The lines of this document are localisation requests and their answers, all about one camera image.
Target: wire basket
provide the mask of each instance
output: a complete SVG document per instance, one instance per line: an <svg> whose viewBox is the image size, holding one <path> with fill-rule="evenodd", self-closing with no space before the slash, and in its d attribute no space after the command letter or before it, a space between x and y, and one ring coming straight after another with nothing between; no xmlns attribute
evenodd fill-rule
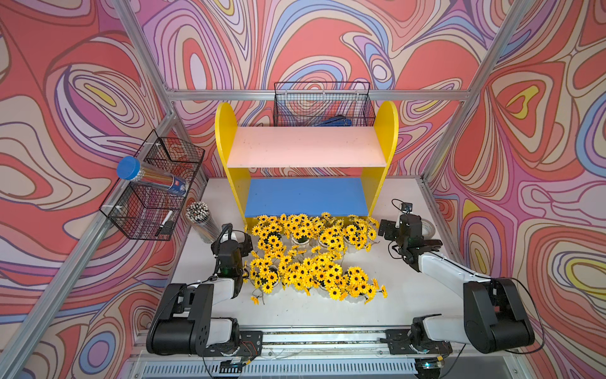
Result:
<svg viewBox="0 0 606 379"><path fill-rule="evenodd" d="M143 161L179 176L189 183L189 187L185 196L179 196L130 182L109 212L101 206L99 210L131 240L170 241L193 178L204 159L204 149L190 142L179 138L155 137ZM104 203L118 181L105 197Z"/></svg>
<svg viewBox="0 0 606 379"><path fill-rule="evenodd" d="M370 83L276 82L274 126L372 126Z"/></svg>

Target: cable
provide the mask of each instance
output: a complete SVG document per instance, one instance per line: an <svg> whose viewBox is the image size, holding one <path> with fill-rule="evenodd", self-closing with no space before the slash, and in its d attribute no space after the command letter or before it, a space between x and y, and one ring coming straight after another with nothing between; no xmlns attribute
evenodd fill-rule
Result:
<svg viewBox="0 0 606 379"><path fill-rule="evenodd" d="M204 354L202 354L201 357L202 357L202 363L204 363L204 368L206 369L206 373L208 373L208 376L210 377L210 379L215 379L213 374L210 373L210 371L208 370L208 367L206 366L206 361L204 360Z"/></svg>
<svg viewBox="0 0 606 379"><path fill-rule="evenodd" d="M397 205L393 204L394 200L398 200L400 203L404 204L404 202L400 199L391 199L391 205L394 206L396 209L398 209L400 212L405 213L400 207L398 207Z"/></svg>
<svg viewBox="0 0 606 379"><path fill-rule="evenodd" d="M439 377L439 379L444 378L446 375L450 374L450 371L453 369L453 367L456 365L456 362L459 360L459 357L461 356L461 353L463 352L463 349L465 349L465 347L467 346L467 344L463 345L463 347L459 350L459 353L456 355L456 358L454 359L453 365L450 366L450 368L448 369L448 371L446 371L446 374L442 375L441 377Z"/></svg>
<svg viewBox="0 0 606 379"><path fill-rule="evenodd" d="M517 281L520 284L520 286L522 286L522 288L524 288L524 290L526 291L526 293L530 297L530 301L532 302L532 305L534 307L534 311L536 312L536 317L539 319L539 325L541 325L541 334L543 336L543 340L541 341L541 345L539 347L537 347L535 350L525 351L525 352L517 352L517 351L512 351L512 350L505 350L505 351L508 352L508 353L518 354L518 355L527 355L527 354L536 353L537 351L541 350L543 348L543 346L545 346L545 329L543 328L543 321L541 321L541 316L539 315L539 310L536 308L536 304L534 303L534 299L532 299L532 295L530 295L530 291L518 279L516 279L516 278L499 278L499 279L511 279L511 280L515 280L515 281Z"/></svg>

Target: blue shelf board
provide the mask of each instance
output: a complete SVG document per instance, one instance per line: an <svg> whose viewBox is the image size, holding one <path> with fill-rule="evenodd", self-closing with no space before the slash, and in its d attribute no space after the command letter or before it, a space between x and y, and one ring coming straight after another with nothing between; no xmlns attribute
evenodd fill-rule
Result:
<svg viewBox="0 0 606 379"><path fill-rule="evenodd" d="M246 217L305 213L368 216L360 178L252 179Z"/></svg>

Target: mounting plate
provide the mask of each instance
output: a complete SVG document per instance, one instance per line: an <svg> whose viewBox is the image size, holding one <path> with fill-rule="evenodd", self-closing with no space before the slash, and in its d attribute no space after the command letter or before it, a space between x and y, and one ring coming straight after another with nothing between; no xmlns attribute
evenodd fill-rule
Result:
<svg viewBox="0 0 606 379"><path fill-rule="evenodd" d="M410 329L387 329L385 331L385 340L389 347L389 354L391 355L405 355L405 354L439 354L448 355L453 352L452 346L448 342L435 342L431 341L424 344L423 347L428 350L426 352L420 352L410 346L410 338L408 337L408 331Z"/></svg>
<svg viewBox="0 0 606 379"><path fill-rule="evenodd" d="M233 354L223 354L216 345L211 345L204 351L205 357L258 357L263 346L263 332L256 330L240 331L240 345Z"/></svg>

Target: psychedelic patterned wall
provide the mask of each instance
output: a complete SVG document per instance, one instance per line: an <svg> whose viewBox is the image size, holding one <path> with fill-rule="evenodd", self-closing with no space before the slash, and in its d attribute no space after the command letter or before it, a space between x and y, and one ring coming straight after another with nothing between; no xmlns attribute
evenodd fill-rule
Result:
<svg viewBox="0 0 606 379"><path fill-rule="evenodd" d="M431 182L461 260L529 288L539 378L606 378L605 62L604 1L537 1Z"/></svg>
<svg viewBox="0 0 606 379"><path fill-rule="evenodd" d="M273 89L276 81L364 79L374 89L466 89L509 10L507 0L148 0L134 9L171 89ZM272 102L231 102L242 126L270 125ZM214 143L218 103L176 104L224 176ZM389 175L418 175L454 102L399 102ZM256 169L257 176L356 175L359 169Z"/></svg>
<svg viewBox="0 0 606 379"><path fill-rule="evenodd" d="M0 349L164 116L107 1L0 2ZM168 243L112 229L23 378L115 377L166 284Z"/></svg>
<svg viewBox="0 0 606 379"><path fill-rule="evenodd" d="M420 175L458 105L456 101L396 101L400 132L389 175ZM240 126L272 126L273 101L230 101ZM191 140L207 151L208 176L225 176L215 143L218 101L181 101L177 113ZM375 111L381 103L375 103ZM360 168L251 169L253 176L355 176Z"/></svg>

